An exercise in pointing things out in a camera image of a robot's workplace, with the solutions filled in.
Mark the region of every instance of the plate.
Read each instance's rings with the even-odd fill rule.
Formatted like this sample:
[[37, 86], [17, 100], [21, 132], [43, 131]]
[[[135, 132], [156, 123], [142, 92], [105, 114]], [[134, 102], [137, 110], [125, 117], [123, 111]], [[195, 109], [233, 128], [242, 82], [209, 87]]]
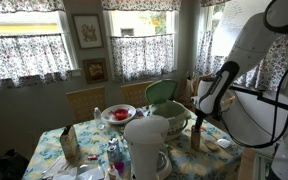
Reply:
[[[124, 120], [116, 120], [115, 117], [113, 116], [113, 112], [118, 109], [128, 109], [128, 118]], [[106, 121], [109, 124], [125, 124], [129, 122], [130, 120], [132, 120], [135, 114], [136, 114], [136, 109], [133, 106], [127, 105], [127, 104], [120, 104], [120, 105], [111, 106], [105, 109], [102, 112], [102, 118], [104, 119], [104, 121]]]

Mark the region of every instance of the dining table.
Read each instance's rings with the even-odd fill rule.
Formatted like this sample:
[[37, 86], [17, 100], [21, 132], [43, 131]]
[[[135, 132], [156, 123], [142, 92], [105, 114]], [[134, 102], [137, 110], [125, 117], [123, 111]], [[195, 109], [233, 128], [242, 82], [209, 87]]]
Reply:
[[[243, 148], [232, 141], [230, 136], [204, 120], [201, 125], [200, 146], [198, 150], [191, 147], [191, 127], [195, 125], [197, 116], [190, 110], [188, 124], [181, 134], [173, 140], [165, 141], [164, 148], [172, 165], [172, 172], [166, 179], [227, 179], [238, 178], [239, 167]], [[106, 124], [105, 128], [97, 129], [94, 120], [74, 124], [78, 142], [78, 154], [74, 166], [81, 166], [88, 157], [97, 155], [92, 160], [94, 167], [102, 170], [109, 166], [107, 147], [110, 138], [115, 137], [119, 141], [120, 153], [125, 164], [122, 179], [130, 179], [131, 159], [128, 153], [127, 142], [123, 138], [124, 125]], [[60, 143], [60, 136], [65, 127], [44, 132], [38, 141], [37, 147], [32, 155], [24, 180], [42, 179], [45, 171], [59, 159], [64, 158]], [[205, 141], [216, 143], [218, 139], [226, 139], [231, 142], [227, 148], [219, 146], [218, 150], [206, 146]]]

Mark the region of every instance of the framed picture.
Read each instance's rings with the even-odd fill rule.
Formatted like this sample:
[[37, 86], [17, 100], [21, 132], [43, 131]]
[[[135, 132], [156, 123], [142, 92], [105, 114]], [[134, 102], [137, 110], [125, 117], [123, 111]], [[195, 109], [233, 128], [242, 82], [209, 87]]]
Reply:
[[96, 14], [73, 15], [80, 48], [103, 47], [101, 28]]
[[83, 60], [84, 72], [88, 84], [107, 81], [105, 59]]

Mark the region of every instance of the floral tablecloth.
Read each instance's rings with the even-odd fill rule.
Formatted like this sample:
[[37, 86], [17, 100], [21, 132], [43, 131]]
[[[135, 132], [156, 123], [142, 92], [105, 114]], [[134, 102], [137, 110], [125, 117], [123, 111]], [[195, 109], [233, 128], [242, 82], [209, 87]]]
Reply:
[[[237, 179], [242, 155], [242, 147], [232, 144], [226, 148], [220, 148], [219, 151], [211, 151], [200, 140], [200, 149], [198, 151], [191, 148], [190, 136], [191, 126], [195, 124], [196, 116], [191, 112], [191, 119], [187, 127], [182, 131], [179, 138], [166, 141], [166, 147], [169, 151], [169, 158], [172, 162], [173, 171], [167, 179]], [[207, 121], [202, 124], [205, 131], [201, 132], [204, 139], [216, 141], [216, 138], [231, 140], [228, 134], [213, 126]], [[113, 126], [107, 124], [104, 130], [98, 130], [95, 127], [95, 121], [87, 121], [75, 124], [77, 139], [79, 143], [79, 164], [92, 154], [99, 155], [96, 164], [106, 169], [108, 166], [107, 146], [112, 136], [119, 139], [125, 171], [122, 174], [123, 179], [129, 180], [130, 177], [130, 157], [127, 151], [126, 143], [122, 143], [122, 126]], [[30, 160], [23, 179], [34, 180], [43, 177], [43, 171], [50, 167], [56, 159], [64, 156], [59, 137], [64, 128], [59, 128], [44, 132], [38, 142], [36, 150]]]

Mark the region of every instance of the wooden chair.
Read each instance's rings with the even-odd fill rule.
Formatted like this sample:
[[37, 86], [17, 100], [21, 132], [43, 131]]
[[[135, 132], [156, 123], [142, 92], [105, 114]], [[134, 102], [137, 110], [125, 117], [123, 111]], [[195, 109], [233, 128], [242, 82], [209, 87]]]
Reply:
[[105, 110], [105, 89], [104, 87], [80, 90], [66, 93], [71, 107], [75, 114], [73, 123], [94, 119], [94, 108]]
[[152, 83], [153, 81], [147, 81], [121, 86], [124, 103], [134, 106], [135, 108], [149, 105], [145, 97], [145, 89]]

